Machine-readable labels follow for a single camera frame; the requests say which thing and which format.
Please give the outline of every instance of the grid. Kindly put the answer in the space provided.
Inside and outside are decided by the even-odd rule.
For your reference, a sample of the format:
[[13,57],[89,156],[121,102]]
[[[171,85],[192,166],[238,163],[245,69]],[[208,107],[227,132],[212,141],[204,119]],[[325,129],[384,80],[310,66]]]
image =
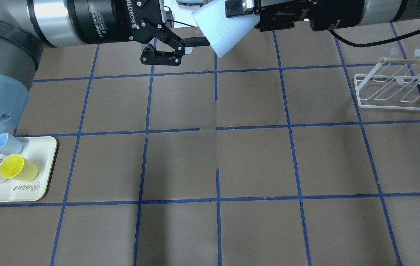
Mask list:
[[[397,36],[397,32],[394,26],[391,24],[392,30],[394,35]],[[62,202],[51,202],[51,203],[27,203],[27,204],[0,204],[0,207],[61,207],[61,212],[59,216],[59,221],[57,225],[57,231],[54,241],[54,246],[51,254],[51,262],[50,265],[54,265],[54,259],[58,244],[58,239],[61,234],[61,224],[63,221],[64,210],[66,207],[69,206],[85,206],[85,205],[120,205],[120,204],[135,204],[138,207],[137,212],[137,222],[136,222],[136,235],[135,235],[135,242],[134,242],[134,265],[136,265],[137,261],[137,250],[139,249],[139,229],[140,229],[140,220],[141,220],[141,208],[143,204],[179,204],[179,203],[187,203],[187,202],[216,202],[217,203],[217,243],[218,243],[218,265],[224,265],[224,261],[222,261],[222,251],[221,251],[221,214],[220,214],[220,204],[221,202],[230,202],[230,201],[272,201],[272,200],[298,200],[300,202],[300,214],[301,214],[301,222],[302,222],[302,231],[305,241],[305,250],[306,250],[306,257],[308,261],[308,265],[312,265],[311,256],[310,256],[310,242],[308,239],[308,233],[306,228],[306,221],[305,221],[305,213],[304,213],[304,205],[303,201],[307,199],[337,199],[337,198],[379,198],[382,204],[384,217],[386,219],[387,228],[389,231],[389,235],[391,238],[392,246],[394,248],[394,254],[397,259],[398,265],[403,265],[401,261],[401,257],[399,255],[399,251],[396,245],[396,239],[392,230],[391,222],[389,219],[389,213],[387,212],[386,204],[384,198],[386,197],[412,197],[412,196],[420,196],[420,192],[398,192],[398,193],[383,193],[381,189],[381,185],[379,184],[379,180],[377,177],[376,166],[374,164],[374,159],[371,154],[371,149],[369,146],[369,141],[367,139],[367,135],[365,132],[365,125],[382,125],[382,124],[391,124],[391,123],[420,123],[420,120],[406,120],[406,121],[375,121],[375,122],[364,122],[359,112],[359,108],[356,104],[355,95],[353,92],[352,83],[350,82],[350,77],[347,72],[347,68],[350,67],[359,67],[359,66],[374,66],[374,64],[345,64],[342,51],[340,49],[340,45],[338,40],[334,39],[338,54],[340,56],[340,60],[342,62],[341,65],[325,65],[325,66],[305,66],[305,67],[282,67],[281,66],[281,56],[279,53],[278,47],[278,40],[276,37],[275,32],[272,32],[274,38],[274,45],[276,48],[277,54],[277,61],[278,67],[277,68],[265,68],[265,69],[234,69],[234,70],[223,70],[219,71],[217,67],[217,56],[215,55],[215,69],[214,71],[199,71],[199,72],[180,72],[180,73],[169,73],[169,74],[155,74],[154,73],[154,66],[151,67],[150,74],[138,74],[138,75],[122,75],[122,76],[101,76],[101,77],[94,77],[95,71],[95,64],[97,61],[98,51],[100,46],[96,47],[92,71],[90,72],[89,77],[77,77],[77,78],[66,78],[66,79],[38,79],[34,82],[49,82],[49,81],[71,81],[71,80],[88,80],[87,85],[87,92],[85,93],[85,100],[83,103],[82,114],[80,119],[80,125],[78,128],[77,133],[60,133],[60,134],[46,134],[47,136],[54,136],[54,137],[65,137],[65,136],[73,136],[76,137],[75,149],[72,157],[72,162],[70,165],[70,172],[68,175],[68,181],[63,197]],[[401,47],[401,51],[403,56],[406,58],[406,53],[402,47],[401,42],[398,42],[399,46]],[[288,111],[288,103],[286,99],[286,91],[285,91],[285,84],[284,84],[284,77],[283,71],[290,70],[290,69],[317,69],[317,68],[342,68],[345,73],[346,81],[350,88],[350,93],[352,96],[352,101],[355,107],[355,111],[358,117],[357,122],[349,122],[349,123],[305,123],[305,124],[292,124],[291,118]],[[134,201],[103,201],[103,202],[68,202],[68,191],[70,188],[70,177],[73,174],[74,165],[75,165],[75,158],[78,151],[78,146],[80,142],[81,136],[89,136],[89,135],[112,135],[112,134],[154,134],[154,133],[169,133],[169,132],[191,132],[191,131],[199,131],[200,128],[183,128],[183,129],[169,129],[169,130],[149,130],[149,115],[150,115],[150,108],[151,108],[151,101],[152,101],[152,89],[153,89],[153,79],[156,76],[168,76],[168,75],[188,75],[188,74],[208,74],[214,73],[215,78],[215,102],[218,100],[218,86],[217,86],[217,79],[218,74],[220,73],[228,73],[228,72],[253,72],[253,71],[279,71],[280,79],[281,79],[281,92],[283,95],[284,101],[284,109],[285,115],[287,119],[287,124],[284,125],[270,125],[270,126],[237,126],[237,127],[217,127],[215,130],[250,130],[250,129],[267,129],[267,128],[287,128],[289,139],[291,142],[291,153],[293,159],[293,165],[295,170],[295,177],[296,177],[296,184],[297,184],[297,196],[287,196],[287,197],[220,197],[220,169],[216,168],[216,197],[215,198],[194,198],[194,199],[177,199],[177,200],[143,200],[143,190],[144,190],[144,180],[145,180],[145,172],[146,172],[146,153],[148,149],[148,138],[145,138],[144,143],[144,153],[142,158],[142,169],[141,169],[141,180],[140,180],[140,187],[139,187],[139,200]],[[144,131],[134,131],[134,132],[93,132],[93,133],[82,133],[82,126],[85,116],[85,111],[87,109],[87,101],[88,95],[90,92],[90,86],[94,79],[113,79],[113,78],[125,78],[125,77],[149,77],[149,97],[148,97],[148,104],[147,104],[147,113],[146,113],[146,129]],[[296,149],[294,146],[294,138],[292,129],[295,127],[320,127],[320,126],[360,126],[362,130],[362,135],[364,139],[364,143],[366,145],[366,150],[369,156],[369,160],[371,163],[371,168],[374,174],[374,181],[377,184],[377,191],[376,194],[355,194],[355,195],[303,195],[302,187],[300,185],[300,179],[298,174],[298,163],[297,163],[297,155]],[[44,135],[16,135],[17,137],[33,137],[33,136],[44,136]]]

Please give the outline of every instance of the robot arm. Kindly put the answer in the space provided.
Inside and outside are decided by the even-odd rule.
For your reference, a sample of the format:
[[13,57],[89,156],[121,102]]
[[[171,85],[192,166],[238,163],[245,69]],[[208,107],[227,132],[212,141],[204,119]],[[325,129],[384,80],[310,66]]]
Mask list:
[[[258,15],[260,31],[292,28],[306,18],[315,31],[420,18],[420,0],[228,0],[225,5],[226,17]],[[157,38],[173,52],[148,44],[141,62],[180,65],[190,47],[210,45],[205,37],[182,39],[166,27],[165,18],[163,0],[0,0],[0,133],[19,124],[43,48],[147,44]]]

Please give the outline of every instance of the white wire rack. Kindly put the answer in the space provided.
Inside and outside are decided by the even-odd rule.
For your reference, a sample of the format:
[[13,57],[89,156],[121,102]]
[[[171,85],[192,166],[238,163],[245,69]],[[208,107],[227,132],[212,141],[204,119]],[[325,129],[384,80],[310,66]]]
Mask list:
[[369,74],[354,76],[356,97],[361,108],[420,110],[420,50],[412,59],[400,59],[396,48],[383,57]]

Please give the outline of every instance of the upside-down cup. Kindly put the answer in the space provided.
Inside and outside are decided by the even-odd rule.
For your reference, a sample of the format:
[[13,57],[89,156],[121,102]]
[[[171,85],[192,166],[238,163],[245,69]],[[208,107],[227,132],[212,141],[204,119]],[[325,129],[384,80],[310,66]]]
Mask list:
[[7,179],[28,182],[37,174],[37,166],[19,154],[8,155],[0,164],[0,175]]
[[23,144],[10,133],[0,134],[0,153],[11,155],[20,153],[23,150]]
[[261,19],[249,14],[239,17],[226,17],[225,0],[213,0],[192,12],[192,17],[218,57],[222,58]]

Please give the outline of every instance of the white tray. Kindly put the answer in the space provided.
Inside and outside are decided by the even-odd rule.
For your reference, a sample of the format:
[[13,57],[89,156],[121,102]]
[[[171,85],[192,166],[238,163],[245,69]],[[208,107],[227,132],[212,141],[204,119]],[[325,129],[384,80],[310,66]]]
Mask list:
[[18,138],[23,143],[21,155],[39,169],[38,176],[29,182],[8,180],[0,183],[0,202],[37,201],[44,197],[51,176],[57,149],[53,137]]

